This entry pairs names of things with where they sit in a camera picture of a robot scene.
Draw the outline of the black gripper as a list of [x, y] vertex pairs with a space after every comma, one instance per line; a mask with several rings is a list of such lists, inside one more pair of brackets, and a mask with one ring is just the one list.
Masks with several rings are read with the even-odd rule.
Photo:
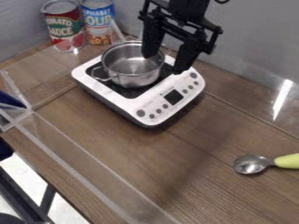
[[144, 0], [138, 11], [142, 21], [145, 58], [157, 54], [165, 35], [181, 41], [172, 72], [181, 74], [192, 66], [200, 53], [211, 54], [223, 29], [207, 18], [211, 0]]

